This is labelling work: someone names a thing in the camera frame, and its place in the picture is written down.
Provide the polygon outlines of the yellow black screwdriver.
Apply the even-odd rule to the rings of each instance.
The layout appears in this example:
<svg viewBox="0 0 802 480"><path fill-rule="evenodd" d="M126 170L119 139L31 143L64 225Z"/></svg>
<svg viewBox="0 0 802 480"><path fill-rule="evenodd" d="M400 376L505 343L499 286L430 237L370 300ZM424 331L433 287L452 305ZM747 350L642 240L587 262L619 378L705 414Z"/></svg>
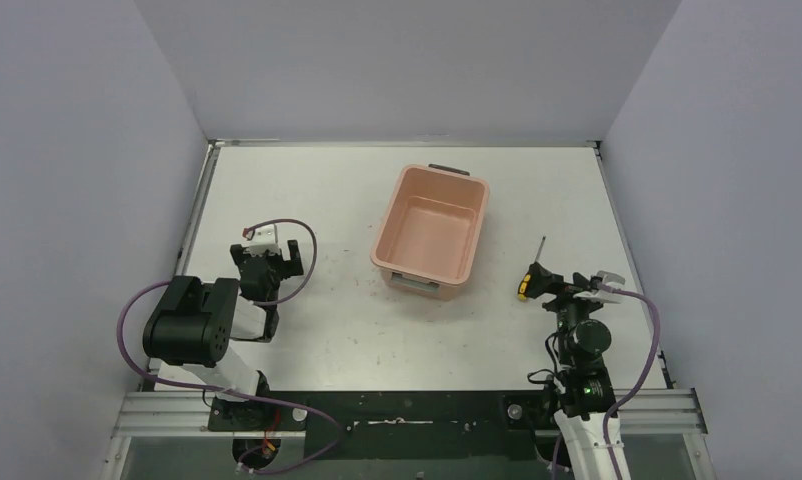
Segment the yellow black screwdriver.
<svg viewBox="0 0 802 480"><path fill-rule="evenodd" d="M543 271L544 268L540 263L540 257L544 248L547 237L542 236L539 246L537 248L533 262L528 266L528 269L517 288L517 298L520 301L527 301L528 299L536 299L544 293L543 286Z"/></svg>

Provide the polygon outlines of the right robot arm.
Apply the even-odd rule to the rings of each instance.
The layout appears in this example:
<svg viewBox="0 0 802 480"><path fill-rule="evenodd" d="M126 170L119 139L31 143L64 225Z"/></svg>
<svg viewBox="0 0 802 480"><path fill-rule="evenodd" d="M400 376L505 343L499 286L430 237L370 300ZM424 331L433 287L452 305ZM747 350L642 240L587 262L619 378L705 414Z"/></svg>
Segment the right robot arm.
<svg viewBox="0 0 802 480"><path fill-rule="evenodd" d="M553 298L542 305L556 315L548 349L556 370L546 381L540 401L542 419L560 429L577 479L627 479L619 420L608 411L616 403L603 354L612 344L609 328L591 314L616 300L608 291L625 279L599 271L591 277L576 272L570 281L532 263L519 288L525 299Z"/></svg>

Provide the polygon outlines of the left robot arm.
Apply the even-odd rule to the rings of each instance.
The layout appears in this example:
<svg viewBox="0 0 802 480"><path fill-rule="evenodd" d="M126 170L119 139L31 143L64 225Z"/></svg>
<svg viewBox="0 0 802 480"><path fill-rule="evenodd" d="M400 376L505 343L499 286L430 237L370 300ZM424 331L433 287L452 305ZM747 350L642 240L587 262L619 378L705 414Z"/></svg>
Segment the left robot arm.
<svg viewBox="0 0 802 480"><path fill-rule="evenodd" d="M237 277L205 283L175 276L143 330L145 353L181 367L203 385L216 387L213 428L259 431L271 427L278 406L265 395L266 376L249 366L231 341L270 342L279 324L281 283L304 273L299 244L291 239L283 254L274 240L250 240L229 248Z"/></svg>

